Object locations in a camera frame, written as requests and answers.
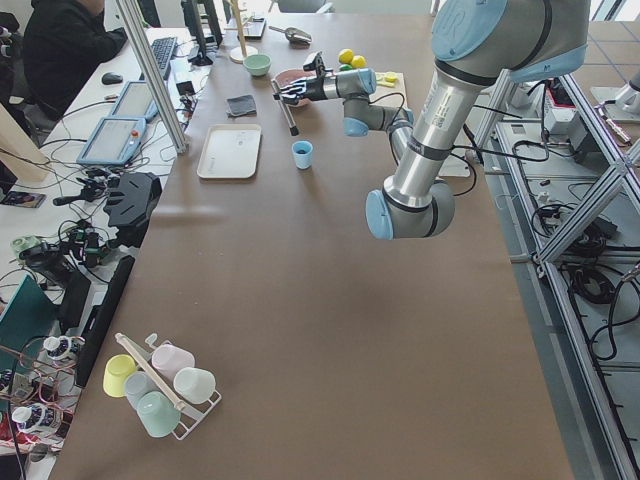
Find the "folded cloth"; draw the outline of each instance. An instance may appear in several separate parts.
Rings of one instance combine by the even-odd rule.
[[[227,115],[229,117],[241,117],[243,115],[255,115],[256,102],[252,95],[242,95],[241,97],[227,98]]]

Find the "tray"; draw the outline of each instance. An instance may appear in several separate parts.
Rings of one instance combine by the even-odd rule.
[[[255,124],[212,125],[200,161],[200,178],[249,178],[256,173],[262,127]]]

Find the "lemon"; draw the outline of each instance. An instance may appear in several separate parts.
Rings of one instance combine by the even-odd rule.
[[[350,48],[340,50],[340,53],[338,54],[338,61],[340,63],[348,64],[351,63],[351,60],[353,60],[353,50]]]
[[[351,60],[351,66],[353,68],[364,68],[367,66],[367,60],[362,55],[356,55]]]

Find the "metal scoop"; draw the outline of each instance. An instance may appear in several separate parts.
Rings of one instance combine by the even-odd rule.
[[[311,43],[311,35],[309,35],[307,32],[303,32],[299,28],[289,27],[282,29],[274,27],[273,25],[269,25],[269,28],[271,30],[275,30],[276,32],[284,33],[284,36],[291,43],[304,43],[306,45],[309,45]]]

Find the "black mouse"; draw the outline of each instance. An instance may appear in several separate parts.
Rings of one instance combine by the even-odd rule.
[[[122,83],[122,75],[117,73],[107,72],[102,76],[103,85],[113,85],[114,83]]]

